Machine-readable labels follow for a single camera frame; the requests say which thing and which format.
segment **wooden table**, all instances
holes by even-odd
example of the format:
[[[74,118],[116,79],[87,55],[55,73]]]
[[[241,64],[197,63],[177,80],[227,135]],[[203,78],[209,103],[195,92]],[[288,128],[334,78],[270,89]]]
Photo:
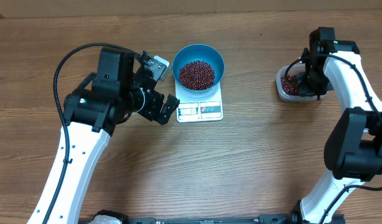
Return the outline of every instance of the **wooden table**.
[[[286,213],[323,172],[323,148],[340,117],[334,92],[285,103],[277,71],[308,36],[330,26],[354,40],[382,100],[382,10],[0,20],[0,223],[25,223],[50,172],[60,121],[52,94],[62,57],[109,42],[171,61],[186,45],[216,48],[226,62],[224,120],[116,127],[90,182],[81,217],[110,209],[132,217],[245,217]],[[61,100],[96,70],[100,49],[74,55],[58,81]],[[157,90],[174,93],[168,78]],[[376,177],[367,185],[381,185]],[[340,207],[348,223],[382,223],[382,192],[356,190]]]

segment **red beans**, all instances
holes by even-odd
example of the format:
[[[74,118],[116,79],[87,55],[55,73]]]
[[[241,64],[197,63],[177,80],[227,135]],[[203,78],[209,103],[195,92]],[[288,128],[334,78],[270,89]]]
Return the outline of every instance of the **red beans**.
[[[299,96],[299,89],[297,88],[296,75],[288,75],[288,79],[291,82],[285,80],[284,77],[281,77],[281,85],[284,92],[291,96]]]
[[[191,90],[206,90],[215,84],[215,71],[208,63],[195,60],[180,69],[179,81]]]

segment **white scale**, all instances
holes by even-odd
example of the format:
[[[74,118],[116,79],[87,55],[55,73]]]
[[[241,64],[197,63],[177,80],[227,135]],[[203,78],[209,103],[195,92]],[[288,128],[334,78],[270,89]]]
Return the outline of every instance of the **white scale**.
[[[176,98],[180,105],[176,110],[179,123],[221,121],[223,119],[223,101],[220,83],[207,93],[194,94],[185,90],[175,81]]]

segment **bowl of beans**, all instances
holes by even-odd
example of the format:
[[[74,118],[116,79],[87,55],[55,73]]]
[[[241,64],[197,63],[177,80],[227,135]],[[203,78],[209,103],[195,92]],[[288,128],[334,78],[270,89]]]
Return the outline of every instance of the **bowl of beans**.
[[[195,94],[214,89],[225,70],[223,57],[213,47],[204,44],[183,48],[174,57],[172,68],[176,82]]]

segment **white container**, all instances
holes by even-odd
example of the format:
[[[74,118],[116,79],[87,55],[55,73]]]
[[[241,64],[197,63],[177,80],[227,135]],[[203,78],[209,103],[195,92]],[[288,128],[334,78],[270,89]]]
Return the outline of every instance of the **white container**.
[[[284,101],[308,101],[308,100],[317,100],[317,96],[291,96],[291,95],[288,95],[284,92],[284,89],[282,89],[282,85],[281,85],[281,77],[283,77],[285,75],[285,71],[286,69],[288,68],[289,66],[284,66],[282,67],[278,73],[277,73],[277,90],[278,90],[278,95],[279,95],[279,98],[284,100]],[[304,64],[297,64],[297,65],[294,65],[288,72],[288,75],[291,76],[291,75],[296,75],[298,74],[299,72],[304,72],[305,71],[305,65]]]

